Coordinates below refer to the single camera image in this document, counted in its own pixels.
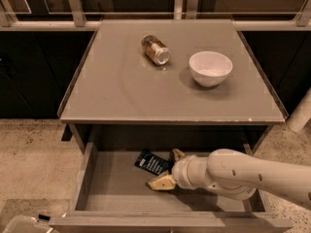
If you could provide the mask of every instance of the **white bowl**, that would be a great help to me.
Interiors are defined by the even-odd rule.
[[[193,78],[205,87],[223,82],[233,68],[228,57],[214,51],[200,51],[190,58],[189,63]]]

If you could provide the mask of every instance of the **terrazzo floor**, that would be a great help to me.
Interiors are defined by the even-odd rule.
[[[62,216],[74,192],[82,154],[61,142],[57,119],[0,119],[0,232],[17,215]],[[256,156],[311,166],[311,122],[299,133],[272,128]],[[311,212],[268,194],[272,212],[290,218],[289,233],[311,232]]]

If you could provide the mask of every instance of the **cabinet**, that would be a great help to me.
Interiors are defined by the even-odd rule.
[[[171,50],[156,67],[141,51],[153,33]],[[188,61],[201,50],[227,55],[233,72],[214,88],[198,85]],[[251,152],[265,130],[283,123],[274,98],[229,20],[103,21],[80,76],[59,110],[84,161],[60,232],[283,232],[287,219],[268,210],[264,194],[248,201],[205,191],[154,192],[134,167],[143,148],[167,158],[171,148],[208,154]]]
[[[0,117],[56,117],[92,32],[0,32]]]
[[[311,33],[253,31],[243,34],[291,114],[311,86]]]

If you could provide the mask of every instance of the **can lid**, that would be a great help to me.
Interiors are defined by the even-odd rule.
[[[168,48],[161,48],[155,52],[155,62],[158,65],[164,65],[168,62],[170,57],[170,52]]]

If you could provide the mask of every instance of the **gray table top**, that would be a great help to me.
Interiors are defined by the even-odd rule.
[[[156,35],[171,51],[159,68],[141,50]],[[214,88],[192,78],[202,50],[229,57]],[[60,119],[68,123],[275,124],[284,117],[229,20],[103,21]]]

